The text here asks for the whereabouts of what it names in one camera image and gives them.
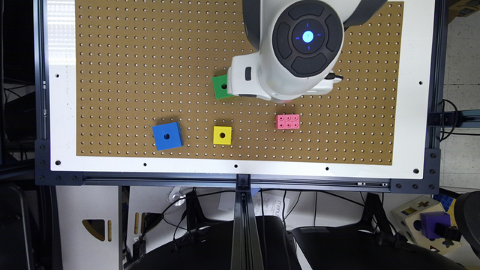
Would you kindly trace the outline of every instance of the green block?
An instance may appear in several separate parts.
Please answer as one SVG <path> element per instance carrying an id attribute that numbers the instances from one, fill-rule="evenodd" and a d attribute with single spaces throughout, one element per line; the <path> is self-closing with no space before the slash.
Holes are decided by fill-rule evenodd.
<path id="1" fill-rule="evenodd" d="M 215 98 L 221 99 L 233 96 L 233 94 L 227 93 L 227 75 L 213 77 L 211 81 L 215 90 Z"/>

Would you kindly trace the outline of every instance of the cardboard box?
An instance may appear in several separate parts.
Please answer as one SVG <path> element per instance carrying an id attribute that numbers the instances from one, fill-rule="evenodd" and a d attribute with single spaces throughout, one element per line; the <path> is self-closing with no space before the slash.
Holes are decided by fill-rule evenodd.
<path id="1" fill-rule="evenodd" d="M 451 0 L 448 2 L 448 21 L 455 17 L 468 17 L 480 10 L 480 0 Z"/>

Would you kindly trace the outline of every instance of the floor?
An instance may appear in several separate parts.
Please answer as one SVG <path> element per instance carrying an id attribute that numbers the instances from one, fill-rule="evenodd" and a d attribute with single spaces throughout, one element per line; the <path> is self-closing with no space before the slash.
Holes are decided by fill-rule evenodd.
<path id="1" fill-rule="evenodd" d="M 480 14 L 455 18 L 448 25 L 444 98 L 459 110 L 480 109 Z M 455 129 L 480 134 L 480 129 Z M 441 185 L 480 189 L 480 136 L 451 135 L 442 149 Z"/>

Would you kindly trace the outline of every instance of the yellow block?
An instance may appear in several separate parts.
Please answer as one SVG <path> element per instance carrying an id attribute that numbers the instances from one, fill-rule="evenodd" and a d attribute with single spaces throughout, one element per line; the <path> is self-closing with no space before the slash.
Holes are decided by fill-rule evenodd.
<path id="1" fill-rule="evenodd" d="M 213 127 L 213 144 L 231 145 L 232 127 Z"/>
<path id="2" fill-rule="evenodd" d="M 453 202 L 451 202 L 450 208 L 448 209 L 447 213 L 450 215 L 450 223 L 452 226 L 458 227 L 457 226 L 457 221 L 455 220 L 455 213 L 454 213 L 454 208 L 455 208 L 455 203 L 457 202 L 457 199 L 454 199 Z"/>

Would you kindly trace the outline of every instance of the blue light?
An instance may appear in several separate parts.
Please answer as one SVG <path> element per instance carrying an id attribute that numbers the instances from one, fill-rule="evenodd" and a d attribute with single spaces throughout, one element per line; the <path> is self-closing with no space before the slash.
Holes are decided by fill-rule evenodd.
<path id="1" fill-rule="evenodd" d="M 314 33 L 312 31 L 305 31 L 301 39 L 303 39 L 305 43 L 310 43 L 314 39 Z"/>

